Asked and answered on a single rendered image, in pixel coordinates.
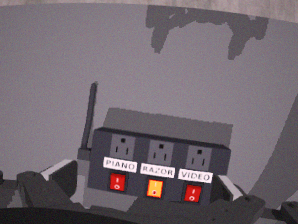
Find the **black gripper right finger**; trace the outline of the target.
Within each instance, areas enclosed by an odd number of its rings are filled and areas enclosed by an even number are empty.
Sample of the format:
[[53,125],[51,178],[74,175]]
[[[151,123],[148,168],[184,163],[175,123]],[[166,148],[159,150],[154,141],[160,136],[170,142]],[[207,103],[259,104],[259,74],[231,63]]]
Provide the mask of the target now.
[[214,175],[209,205],[186,217],[174,215],[156,224],[298,224],[298,202],[283,202],[280,210],[265,208],[265,204],[226,176]]

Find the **grey power strip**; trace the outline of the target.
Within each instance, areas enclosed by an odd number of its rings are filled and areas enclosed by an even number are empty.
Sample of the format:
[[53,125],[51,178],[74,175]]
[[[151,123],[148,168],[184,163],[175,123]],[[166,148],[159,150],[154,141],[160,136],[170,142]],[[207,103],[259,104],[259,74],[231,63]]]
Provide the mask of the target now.
[[227,176],[231,150],[222,144],[106,127],[93,130],[92,147],[87,148],[96,88],[92,83],[77,155],[90,161],[87,188],[209,205],[213,176]]

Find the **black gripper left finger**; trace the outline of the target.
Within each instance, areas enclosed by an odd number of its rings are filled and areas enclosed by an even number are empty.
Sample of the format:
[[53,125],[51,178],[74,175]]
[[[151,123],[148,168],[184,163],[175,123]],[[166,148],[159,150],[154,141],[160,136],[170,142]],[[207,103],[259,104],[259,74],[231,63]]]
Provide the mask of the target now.
[[0,208],[39,207],[89,213],[81,203],[70,200],[77,188],[77,170],[77,161],[69,159],[42,173],[19,173],[17,180],[3,179],[0,170]]

